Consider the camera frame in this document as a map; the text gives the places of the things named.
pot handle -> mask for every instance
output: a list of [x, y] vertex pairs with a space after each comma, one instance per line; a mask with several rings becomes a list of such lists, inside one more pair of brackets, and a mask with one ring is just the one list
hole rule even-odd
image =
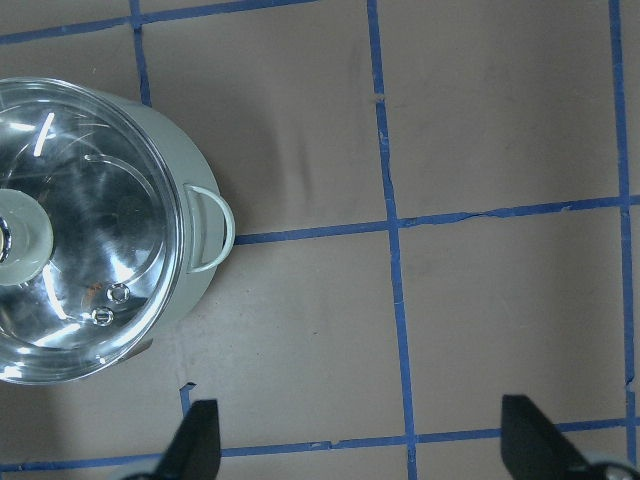
[[[220, 210], [222, 210], [222, 214], [224, 215], [226, 235], [224, 239], [224, 244], [222, 245], [222, 250], [220, 251], [218, 256], [213, 260], [211, 260], [210, 262], [207, 262], [203, 265], [198, 265], [195, 267], [189, 266], [187, 269], [187, 273], [204, 272], [206, 270], [210, 270], [213, 267], [220, 265], [224, 261], [224, 259], [229, 256], [229, 253], [231, 253], [231, 249], [233, 248], [233, 242], [236, 238], [236, 223], [235, 223], [235, 220], [233, 219], [233, 213], [231, 212], [231, 207], [229, 207], [229, 204], [220, 195], [218, 195], [217, 193], [213, 193], [211, 190], [208, 190], [206, 188], [198, 187], [197, 185], [185, 184], [184, 188], [187, 190], [191, 190], [192, 192], [199, 193], [200, 195], [204, 195], [205, 197], [208, 197], [211, 200], [213, 200], [216, 203], [216, 205], [220, 207]], [[195, 235], [196, 220], [195, 218], [193, 218], [194, 217], [193, 211], [191, 212], [191, 216], [192, 216], [192, 225], [194, 225], [192, 228], [194, 228], [194, 235]]]

pot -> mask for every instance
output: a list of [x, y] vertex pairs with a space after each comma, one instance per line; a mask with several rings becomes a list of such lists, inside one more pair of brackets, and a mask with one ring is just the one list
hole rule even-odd
[[160, 113], [0, 81], [0, 379], [58, 383], [128, 358], [195, 306], [234, 235], [206, 160]]

pot lid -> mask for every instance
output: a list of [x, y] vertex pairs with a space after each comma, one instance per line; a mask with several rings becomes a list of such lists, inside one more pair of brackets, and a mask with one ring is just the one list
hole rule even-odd
[[57, 80], [0, 81], [0, 378], [77, 378], [132, 348], [168, 299], [178, 219], [123, 110]]

tile grid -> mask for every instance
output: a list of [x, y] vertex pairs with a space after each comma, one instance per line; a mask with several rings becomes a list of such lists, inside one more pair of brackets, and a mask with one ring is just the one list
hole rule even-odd
[[409, 480], [416, 480], [418, 478], [418, 467], [416, 464], [416, 431], [413, 419], [413, 395], [411, 393], [411, 362], [409, 360], [409, 338], [402, 288], [400, 228], [398, 225], [398, 212], [391, 179], [391, 149], [389, 129], [387, 126], [387, 106], [384, 93], [382, 45], [380, 42], [377, 0], [367, 0], [367, 16], [369, 19], [369, 41], [371, 43], [373, 90], [376, 95], [376, 119], [378, 123], [378, 146], [382, 167], [382, 185], [387, 208], [387, 227], [389, 230], [393, 307], [396, 317], [396, 335], [400, 358], [400, 381], [402, 384], [402, 407], [404, 410], [404, 429], [407, 444], [407, 472]]
[[[96, 22], [86, 22], [55, 28], [42, 29], [32, 32], [22, 32], [0, 36], [0, 45], [21, 43], [35, 39], [52, 38], [64, 35], [75, 35], [103, 30], [129, 23], [133, 29], [134, 48], [140, 79], [140, 95], [143, 103], [151, 104], [149, 81], [146, 72], [146, 61], [142, 45], [142, 26], [146, 23], [178, 20], [219, 13], [272, 8], [282, 5], [309, 3], [317, 0], [240, 0], [235, 2], [207, 5], [203, 7], [182, 8], [142, 14], [139, 0], [130, 0], [130, 17], [118, 17]], [[585, 430], [599, 430], [625, 427], [627, 432], [628, 456], [636, 461], [636, 427], [640, 425], [640, 418], [636, 417], [634, 379], [634, 345], [633, 345], [633, 279], [631, 271], [631, 221], [629, 210], [631, 205], [640, 205], [640, 196], [629, 193], [629, 165], [626, 144], [626, 112], [624, 99], [624, 77], [622, 62], [622, 32], [619, 0], [609, 0], [609, 15], [611, 28], [611, 51], [613, 59], [614, 94], [616, 109], [616, 133], [618, 144], [619, 165], [619, 197], [594, 198], [586, 200], [555, 202], [512, 208], [500, 208], [485, 212], [457, 212], [422, 216], [417, 218], [398, 218], [393, 184], [390, 172], [389, 137], [386, 121], [386, 105], [384, 98], [384, 82], [382, 69], [382, 52], [380, 46], [380, 31], [378, 25], [377, 0], [367, 0], [369, 19], [369, 34], [371, 44], [372, 73], [374, 93], [376, 94], [376, 116], [378, 121], [380, 160], [383, 175], [383, 187], [387, 206], [387, 220], [365, 222], [349, 225], [316, 227], [309, 229], [290, 230], [284, 232], [269, 232], [261, 234], [240, 235], [236, 240], [238, 245], [257, 244], [265, 242], [288, 241], [304, 238], [315, 238], [334, 235], [349, 235], [387, 230], [389, 233], [392, 283], [394, 293], [394, 307], [396, 315], [396, 329], [398, 333], [398, 348], [401, 363], [401, 381], [403, 388], [403, 407], [405, 414], [405, 435], [397, 437], [380, 437], [345, 440], [338, 443], [328, 441], [297, 443], [288, 445], [269, 445], [259, 447], [230, 448], [223, 451], [225, 457], [267, 455], [277, 453], [307, 452], [316, 450], [340, 450], [349, 448], [381, 447], [392, 445], [406, 445], [408, 450], [407, 466], [409, 479], [417, 478], [415, 463], [416, 443], [451, 442], [475, 439], [498, 438], [499, 429], [479, 429], [457, 432], [442, 432], [416, 434], [413, 423], [413, 405], [411, 395], [410, 365], [408, 356], [408, 335], [404, 312], [402, 276], [400, 262], [399, 229], [411, 228], [418, 225], [450, 224], [473, 217], [510, 218], [518, 216], [541, 215], [557, 213], [567, 210], [592, 210], [607, 207], [618, 207], [621, 217], [621, 246], [622, 246], [622, 274], [623, 274], [623, 302], [624, 302], [624, 341], [625, 341], [625, 392], [626, 416], [622, 419], [592, 420], [558, 424], [564, 432]], [[189, 390], [194, 387], [187, 384], [180, 389], [183, 411], [189, 405]], [[91, 468], [122, 465], [134, 460], [158, 458], [154, 455], [136, 455], [128, 457], [111, 457], [77, 461], [59, 462], [29, 462], [23, 464], [0, 465], [0, 479], [2, 472], [37, 471], [37, 470], [65, 470], [76, 468]]]

tile floor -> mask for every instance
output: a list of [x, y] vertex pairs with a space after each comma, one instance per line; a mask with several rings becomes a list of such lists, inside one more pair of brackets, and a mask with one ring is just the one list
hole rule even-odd
[[506, 479], [510, 392], [635, 461], [638, 45], [634, 0], [2, 2], [0, 76], [152, 104], [239, 236], [148, 351], [0, 384], [0, 477], [160, 453], [187, 382], [225, 480]]

